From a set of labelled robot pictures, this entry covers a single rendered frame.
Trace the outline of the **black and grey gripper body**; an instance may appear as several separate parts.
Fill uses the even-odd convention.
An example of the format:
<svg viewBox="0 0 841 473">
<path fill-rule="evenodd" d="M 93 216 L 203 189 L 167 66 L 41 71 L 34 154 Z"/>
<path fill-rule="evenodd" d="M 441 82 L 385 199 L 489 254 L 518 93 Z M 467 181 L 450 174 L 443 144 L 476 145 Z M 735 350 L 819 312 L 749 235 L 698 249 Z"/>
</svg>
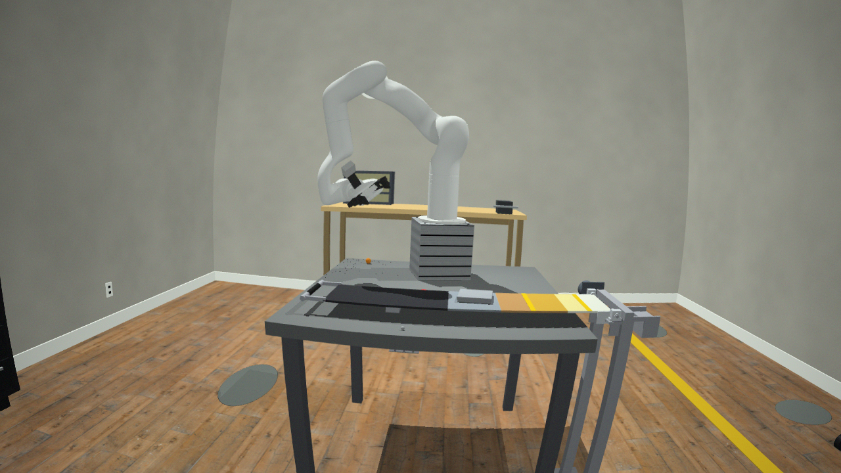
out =
<svg viewBox="0 0 841 473">
<path fill-rule="evenodd" d="M 350 200 L 352 200 L 352 198 L 355 198 L 355 196 L 361 194 L 361 196 L 365 196 L 365 198 L 368 201 L 371 201 L 382 192 L 382 188 L 376 191 L 376 188 L 378 188 L 377 186 L 375 186 L 376 179 L 367 179 L 360 182 L 361 185 L 355 189 L 351 187 L 351 185 L 349 186 L 348 197 Z"/>
</svg>

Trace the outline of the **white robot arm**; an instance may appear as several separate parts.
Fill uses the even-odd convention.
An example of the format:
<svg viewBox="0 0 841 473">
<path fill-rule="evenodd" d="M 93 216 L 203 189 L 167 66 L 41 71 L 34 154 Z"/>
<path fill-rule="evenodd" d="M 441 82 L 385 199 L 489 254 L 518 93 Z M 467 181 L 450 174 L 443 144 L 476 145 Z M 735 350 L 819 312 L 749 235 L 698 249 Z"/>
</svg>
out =
<svg viewBox="0 0 841 473">
<path fill-rule="evenodd" d="M 355 67 L 324 90 L 323 110 L 330 152 L 319 168 L 317 177 L 321 202 L 324 206 L 349 202 L 349 186 L 355 189 L 361 185 L 351 160 L 341 167 L 345 179 L 339 179 L 331 185 L 330 175 L 336 164 L 353 154 L 348 102 L 365 93 L 392 106 L 411 120 L 430 143 L 438 146 L 430 160 L 427 215 L 419 216 L 419 221 L 465 223 L 466 219 L 457 217 L 459 166 L 469 139 L 465 120 L 457 116 L 441 118 L 416 93 L 386 78 L 386 75 L 387 69 L 383 63 L 367 62 Z"/>
</svg>

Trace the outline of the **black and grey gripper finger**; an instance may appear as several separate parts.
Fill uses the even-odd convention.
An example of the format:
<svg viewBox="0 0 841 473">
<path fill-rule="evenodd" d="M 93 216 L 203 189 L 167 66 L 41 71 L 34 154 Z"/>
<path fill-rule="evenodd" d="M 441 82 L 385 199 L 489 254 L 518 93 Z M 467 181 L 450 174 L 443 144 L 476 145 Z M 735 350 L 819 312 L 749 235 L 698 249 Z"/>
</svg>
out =
<svg viewBox="0 0 841 473">
<path fill-rule="evenodd" d="M 386 180 L 382 180 L 382 179 L 386 179 Z M 378 188 L 376 188 L 376 191 L 378 191 L 378 190 L 379 190 L 379 189 L 381 189 L 382 187 L 384 187 L 385 189 L 389 189 L 389 188 L 391 188 L 391 186 L 390 186 L 390 182 L 387 182 L 387 178 L 386 178 L 386 176 L 382 177 L 382 179 L 381 179 L 381 180 L 376 180 L 376 182 L 375 182 L 375 186 L 377 186 L 377 187 L 378 187 Z M 382 186 L 380 186 L 380 184 L 381 184 Z"/>
<path fill-rule="evenodd" d="M 359 194 L 359 195 L 355 196 L 355 198 L 352 198 L 352 200 L 349 201 L 348 207 L 361 206 L 362 204 L 365 204 L 366 206 L 368 206 L 369 201 L 365 198 L 365 196 L 361 196 L 361 194 Z"/>
</svg>

